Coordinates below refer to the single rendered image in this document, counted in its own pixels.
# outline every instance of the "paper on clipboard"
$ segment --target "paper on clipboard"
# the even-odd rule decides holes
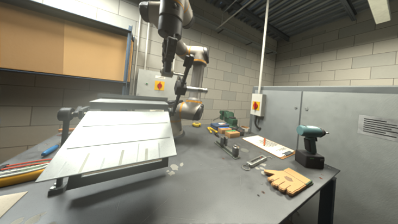
[[[249,136],[247,138],[243,138],[243,140],[246,140],[247,142],[279,157],[285,157],[284,153],[285,152],[294,152],[294,150],[289,149],[283,145],[280,145],[278,143],[275,143],[269,139],[265,139],[265,145],[264,145],[264,138],[262,136]]]

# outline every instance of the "workbench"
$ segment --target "workbench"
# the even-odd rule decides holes
[[[320,193],[318,223],[333,223],[335,175],[339,170],[307,169],[294,160],[284,160],[240,138],[228,146],[240,146],[240,159],[233,159],[214,144],[217,138],[207,125],[184,126],[185,136],[175,139],[177,156],[169,167],[108,182],[68,190],[47,197],[55,180],[27,182],[0,188],[0,195],[28,191],[0,218],[12,223],[45,213],[37,223],[281,223],[317,192]],[[6,161],[6,164],[41,159],[41,152],[60,142],[55,135]],[[274,189],[261,170],[241,168],[258,155],[270,155],[265,169],[291,168],[314,182],[290,197]]]

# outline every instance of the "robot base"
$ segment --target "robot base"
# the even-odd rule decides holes
[[[307,150],[296,150],[295,160],[302,166],[310,169],[323,169],[325,158],[321,155],[311,154]]]

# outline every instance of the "teal drill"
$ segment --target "teal drill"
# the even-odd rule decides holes
[[[316,126],[298,126],[297,133],[304,136],[305,150],[296,150],[295,160],[306,168],[323,169],[325,158],[316,152],[317,138],[321,138],[329,132]]]
[[[229,124],[230,127],[236,127],[238,125],[238,120],[234,117],[234,113],[231,111],[220,111],[220,120],[224,120]]]

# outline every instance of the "tan leather glove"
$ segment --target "tan leather glove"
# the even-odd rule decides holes
[[[270,176],[267,180],[274,188],[289,196],[295,196],[313,185],[310,179],[291,168],[285,170],[264,170],[264,173]]]

